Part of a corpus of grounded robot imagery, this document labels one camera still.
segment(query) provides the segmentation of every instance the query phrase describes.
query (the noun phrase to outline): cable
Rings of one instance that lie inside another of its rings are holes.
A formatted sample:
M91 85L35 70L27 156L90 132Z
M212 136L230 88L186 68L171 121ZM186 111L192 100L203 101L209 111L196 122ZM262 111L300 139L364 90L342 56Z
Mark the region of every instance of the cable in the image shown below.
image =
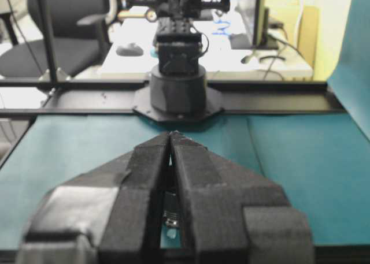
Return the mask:
M281 27L281 28L279 28L281 31L283 31L283 33L284 33L284 36L285 36L285 40L287 40L287 42L289 42L289 38L288 38L288 33L287 33L287 31L285 30L285 28L284 27Z
M271 68L273 66L273 64L275 63L276 59L280 57L281 53L287 48L287 45L285 44L284 47L282 49L279 50L279 52L277 53L276 57L274 57L274 59L271 61L271 64L270 66L268 67L268 69L266 70L265 72L265 75L264 75L264 78L263 78L263 81L266 80L266 77L268 76L268 74L270 72L273 72L271 71Z
M269 36L272 38L272 39L274 39L274 40L276 40L277 42L280 42L280 43L282 43L282 44L284 44L284 45L286 45L286 46L288 46L288 47L291 47L292 49L294 49L298 54L299 54L299 56L301 56L302 58L304 58L303 57L303 55L302 55L302 53L295 47L295 46L293 46L293 45L291 45L291 44L289 44L288 42L285 42L284 40L281 40L281 39L278 39L278 38L276 38L276 37L274 37L273 35L271 35L271 34L269 34Z
M259 72L267 72L267 73L273 73L274 75L278 75L282 81L285 81L284 76L275 70L266 70L266 69L258 69Z
M40 71L40 76L41 76L43 74L42 69L41 69L41 66L40 66L39 62L37 61L36 56L35 56L34 52L32 51L31 46L29 45L28 41L26 40L26 38L25 38L25 36L24 36L21 28L18 25L18 22L16 20L16 17L14 16L14 11L13 11L12 3L10 2L10 0L6 0L6 1L8 2L9 9L10 9L10 14L12 15L12 18L14 20L14 23L15 23L15 25L16 25L19 33L21 34L22 38L24 39L24 43L26 44L29 53L31 54L32 58L34 59L34 62L36 64L36 66L37 66L37 69Z
M5 109L5 102L4 102L3 98L2 98L1 93L0 93L0 100L1 100L1 102L2 102L2 104L3 104L3 108ZM1 123L1 122L2 122L2 121L0 121L0 128L1 128L1 131L2 131L2 133L3 133L4 137L5 137L5 139L6 139L6 140L11 144L11 143L12 143L12 141L10 140L10 138L9 138L8 134L6 133L5 128L3 127L3 125L2 125L2 123Z
M194 27L193 25L191 26L197 33L203 35L206 40L207 40L207 48L205 49L205 51L203 51L202 53L200 53L198 56L195 56L194 58L192 58L192 60L195 60L195 59L199 59L201 57L203 57L207 52L208 52L208 49L209 49L209 39L208 39L208 36L206 34L204 34L203 32L200 32L199 30L196 29L196 27Z

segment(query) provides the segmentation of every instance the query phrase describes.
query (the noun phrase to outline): metal bracket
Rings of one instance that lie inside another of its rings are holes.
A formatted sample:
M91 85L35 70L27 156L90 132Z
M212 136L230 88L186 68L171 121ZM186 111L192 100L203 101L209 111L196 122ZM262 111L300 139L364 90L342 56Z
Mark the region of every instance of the metal bracket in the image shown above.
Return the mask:
M70 81L72 78L68 75L62 68L57 69L57 79L58 82L67 82ZM39 78L41 82L51 82L50 71L47 69L43 75Z

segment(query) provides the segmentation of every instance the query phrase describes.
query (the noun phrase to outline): teal mat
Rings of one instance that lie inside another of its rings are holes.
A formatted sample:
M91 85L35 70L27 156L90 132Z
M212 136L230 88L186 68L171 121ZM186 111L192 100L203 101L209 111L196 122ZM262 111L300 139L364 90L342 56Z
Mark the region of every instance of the teal mat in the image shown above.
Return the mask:
M328 83L370 139L370 3L352 0L338 65Z
M370 244L370 143L350 116L249 120L265 175L306 213L315 245Z
M370 244L370 143L346 114L171 127L136 116L43 116L0 170L0 250L17 248L46 191L174 129L280 183L308 215L316 244Z

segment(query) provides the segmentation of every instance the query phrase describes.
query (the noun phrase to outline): white desk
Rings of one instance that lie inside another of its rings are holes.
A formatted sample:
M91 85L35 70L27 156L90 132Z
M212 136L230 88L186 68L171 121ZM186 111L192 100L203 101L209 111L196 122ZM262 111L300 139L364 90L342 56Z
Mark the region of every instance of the white desk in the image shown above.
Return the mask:
M231 12L225 15L223 20L231 21L231 26L227 32L238 34L243 32L242 20L240 15ZM267 55L276 55L276 51L257 51L256 57L253 57L248 64L242 64L241 59L250 55L250 50L231 50L228 37L225 35L213 35L220 24L212 21L197 21L195 27L207 34L210 46L209 51L199 63L207 70L207 78L211 81L223 80L262 80L272 60L265 60L259 63L259 58ZM146 73L151 71L154 65L158 64L158 59L151 56L150 51L153 48L152 41L157 29L157 23L149 23L143 18L131 18L125 20L120 32L117 33L116 41L109 51L101 69L99 69L100 78L122 79L122 80L143 80ZM119 45L127 43L136 43L143 50L144 55L141 57L121 57L116 54ZM281 54L286 60L276 60L272 71L279 72L285 79L303 79L313 76L312 68L301 58L296 51L286 48ZM267 80L281 80L280 76L269 73Z

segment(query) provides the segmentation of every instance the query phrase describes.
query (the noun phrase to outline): computer mouse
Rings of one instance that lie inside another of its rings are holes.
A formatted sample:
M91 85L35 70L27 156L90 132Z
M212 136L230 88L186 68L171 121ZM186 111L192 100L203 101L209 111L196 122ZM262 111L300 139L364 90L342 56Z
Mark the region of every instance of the computer mouse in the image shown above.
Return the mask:
M119 56L142 56L144 55L144 50L138 46L136 43L129 43L124 46L119 46L116 49L116 53Z

